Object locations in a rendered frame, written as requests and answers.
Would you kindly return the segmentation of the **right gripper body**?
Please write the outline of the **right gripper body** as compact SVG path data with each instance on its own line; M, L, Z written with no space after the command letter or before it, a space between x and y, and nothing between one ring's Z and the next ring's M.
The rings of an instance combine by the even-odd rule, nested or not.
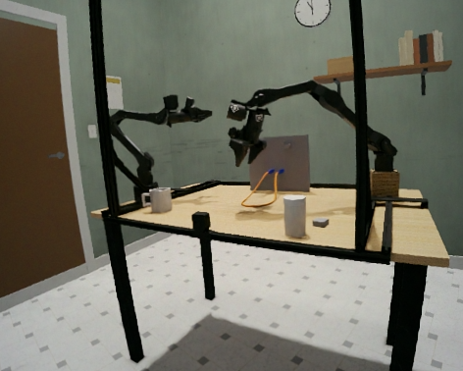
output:
M252 126L246 123L246 126L243 126L243 128L245 129L244 136L243 136L243 140L245 141L239 138L233 138L230 140L229 146L235 149L241 150L241 151L248 150L249 146L251 145L257 148L261 148L261 147L266 148L267 146L266 140L259 138L260 133L263 132L263 130L261 130L262 127ZM248 143L246 143L246 141L248 141ZM253 144L253 142L258 142L258 143ZM263 142L263 144L261 142Z

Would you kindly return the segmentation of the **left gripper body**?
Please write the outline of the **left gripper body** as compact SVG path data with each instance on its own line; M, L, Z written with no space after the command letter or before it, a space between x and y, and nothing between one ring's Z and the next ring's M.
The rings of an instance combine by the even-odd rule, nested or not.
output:
M179 111L180 122L185 123L185 122L194 121L194 123L199 123L199 121L197 120L197 113L195 112L195 109L196 109L195 106L190 106L189 111L180 110Z

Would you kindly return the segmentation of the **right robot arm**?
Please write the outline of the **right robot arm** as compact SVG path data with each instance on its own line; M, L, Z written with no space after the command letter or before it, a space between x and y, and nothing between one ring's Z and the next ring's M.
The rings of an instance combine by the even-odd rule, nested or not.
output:
M335 90L330 90L329 88L320 85L313 80L308 80L306 82L280 88L258 89L247 103L238 102L232 99L227 118L241 122L242 120L245 120L248 110L249 114L246 123L252 126L262 127L265 115L271 116L268 108L256 108L256 110L248 108L255 106L263 107L266 106L266 103L270 103L271 101L274 102L279 99L290 97L291 95L298 95L303 93L310 94L320 103L323 108L338 114L347 124L355 129L355 113L345 105L345 102L339 93ZM231 137L231 139L243 139L244 131L244 128L242 128L242 130L230 128L228 135ZM369 126L368 148L369 150L373 151L374 155L377 156L375 159L376 172L394 172L393 156L396 156L397 149L391 144L391 141L387 136L380 132L374 131ZM385 155L381 155L383 152Z

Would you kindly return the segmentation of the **grey cup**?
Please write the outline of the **grey cup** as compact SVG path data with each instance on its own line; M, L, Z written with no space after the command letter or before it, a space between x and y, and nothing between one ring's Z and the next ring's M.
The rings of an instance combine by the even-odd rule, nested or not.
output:
M150 190L159 192L151 192ZM141 194L143 207L151 206L154 213L164 213L172 210L171 190L169 187L159 187L150 190L150 193ZM145 203L144 196L150 196L151 203Z

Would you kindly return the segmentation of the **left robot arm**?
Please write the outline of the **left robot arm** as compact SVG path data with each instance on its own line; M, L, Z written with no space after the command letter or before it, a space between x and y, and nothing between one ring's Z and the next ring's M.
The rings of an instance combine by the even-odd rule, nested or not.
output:
M110 127L111 135L114 136L136 159L139 164L136 169L138 178L146 185L151 186L153 181L153 175L151 169L154 167L155 161L153 157L148 152L142 152L134 143L132 143L121 131L119 124L123 121L123 117L126 119L133 119L139 121L147 121L156 125L163 126L166 124L170 128L172 124L180 123L178 96L169 95L163 97L165 108L163 108L159 113L139 113L132 111L119 110L114 115L110 116ZM164 113L166 113L164 116ZM125 111L125 112L124 112ZM169 116L168 116L169 113ZM168 116L168 117L167 117ZM164 117L164 118L163 118ZM119 120L120 119L120 120ZM115 123L115 121L118 121ZM115 124L114 124L115 123ZM149 172L149 173L148 173Z

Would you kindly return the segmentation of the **grey cylinder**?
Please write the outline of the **grey cylinder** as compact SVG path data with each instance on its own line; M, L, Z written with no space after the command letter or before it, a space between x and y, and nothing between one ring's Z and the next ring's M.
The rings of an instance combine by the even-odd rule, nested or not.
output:
M283 197L284 234L298 238L306 235L306 196Z

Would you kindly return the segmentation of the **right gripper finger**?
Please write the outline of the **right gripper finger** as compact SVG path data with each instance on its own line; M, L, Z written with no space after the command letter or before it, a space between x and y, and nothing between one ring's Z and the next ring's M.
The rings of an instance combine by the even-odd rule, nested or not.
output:
M257 148L257 147L254 147L254 146L249 146L249 158L248 158L248 164L251 164L255 159L256 157L262 152L262 150L264 150L264 148Z
M231 147L231 149L234 151L234 155L235 155L235 166L239 167L248 151L241 151L233 147Z

